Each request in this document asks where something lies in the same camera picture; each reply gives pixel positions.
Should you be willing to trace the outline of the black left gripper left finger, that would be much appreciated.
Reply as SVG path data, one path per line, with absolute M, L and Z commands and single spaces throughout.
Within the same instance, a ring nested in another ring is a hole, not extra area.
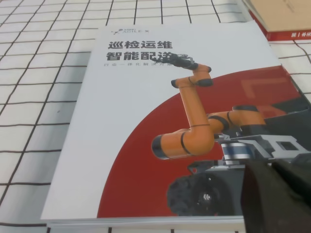
M 245 165 L 241 194 L 247 233 L 306 233 L 308 206 L 264 162 Z

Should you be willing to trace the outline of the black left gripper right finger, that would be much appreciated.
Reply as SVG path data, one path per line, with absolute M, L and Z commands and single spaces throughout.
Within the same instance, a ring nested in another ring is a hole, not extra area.
M 287 163 L 277 161 L 272 168 L 285 183 L 311 207 L 311 161 Z

